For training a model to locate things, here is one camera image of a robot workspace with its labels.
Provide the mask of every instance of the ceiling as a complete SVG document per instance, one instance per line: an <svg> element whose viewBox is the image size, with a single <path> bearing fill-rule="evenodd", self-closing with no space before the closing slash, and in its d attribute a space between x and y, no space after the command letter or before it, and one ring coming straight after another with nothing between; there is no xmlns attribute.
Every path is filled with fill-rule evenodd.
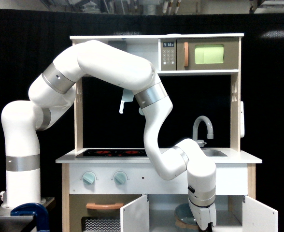
<svg viewBox="0 0 284 232"><path fill-rule="evenodd" d="M127 15L284 13L282 0L0 0L0 9Z"/></svg>

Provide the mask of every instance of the white robotic arm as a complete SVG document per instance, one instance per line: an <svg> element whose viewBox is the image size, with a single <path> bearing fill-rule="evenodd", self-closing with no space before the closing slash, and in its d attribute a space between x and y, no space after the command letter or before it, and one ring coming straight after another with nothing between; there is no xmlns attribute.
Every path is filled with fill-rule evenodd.
<svg viewBox="0 0 284 232"><path fill-rule="evenodd" d="M85 74L132 90L146 118L144 147L157 173L171 180L187 170L189 204L198 225L203 230L210 223L216 225L215 163L191 139L163 154L159 150L158 133L172 103L154 67L141 57L94 40L58 55L31 85L30 101L15 101L4 108L1 119L8 206L40 201L40 148L35 131L49 128L70 108L75 98L74 84Z"/></svg>

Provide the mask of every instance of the microwave window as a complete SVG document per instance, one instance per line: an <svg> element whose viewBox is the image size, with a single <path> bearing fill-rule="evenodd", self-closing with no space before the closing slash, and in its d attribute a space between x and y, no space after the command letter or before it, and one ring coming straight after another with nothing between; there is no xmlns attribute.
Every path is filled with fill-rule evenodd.
<svg viewBox="0 0 284 232"><path fill-rule="evenodd" d="M164 42L163 47L174 47L174 42Z"/></svg>
<svg viewBox="0 0 284 232"><path fill-rule="evenodd" d="M224 63L223 44L201 44L195 46L196 64L222 64Z"/></svg>

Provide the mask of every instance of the gray faucet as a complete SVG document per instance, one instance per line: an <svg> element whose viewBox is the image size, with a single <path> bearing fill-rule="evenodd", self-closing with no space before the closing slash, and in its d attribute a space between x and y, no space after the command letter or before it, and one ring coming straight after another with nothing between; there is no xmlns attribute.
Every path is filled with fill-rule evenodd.
<svg viewBox="0 0 284 232"><path fill-rule="evenodd" d="M213 134L213 125L212 125L211 121L209 120L209 118L206 117L206 116L197 117L197 119L194 123L194 127L192 129L192 139L194 141L196 141L200 147L203 147L204 145L206 145L206 142L204 142L204 140L198 140L198 127L199 127L199 124L200 124L201 121L205 122L206 127L208 129L207 138L213 139L214 134Z"/></svg>

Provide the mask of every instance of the cabinet door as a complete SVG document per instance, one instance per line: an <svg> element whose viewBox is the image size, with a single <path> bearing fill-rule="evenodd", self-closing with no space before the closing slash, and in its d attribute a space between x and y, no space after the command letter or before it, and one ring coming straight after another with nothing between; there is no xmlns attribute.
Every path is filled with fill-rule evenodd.
<svg viewBox="0 0 284 232"><path fill-rule="evenodd" d="M277 232L278 211L245 196L243 201L243 232Z"/></svg>
<svg viewBox="0 0 284 232"><path fill-rule="evenodd" d="M148 232L150 204L147 195L121 207L121 232Z"/></svg>

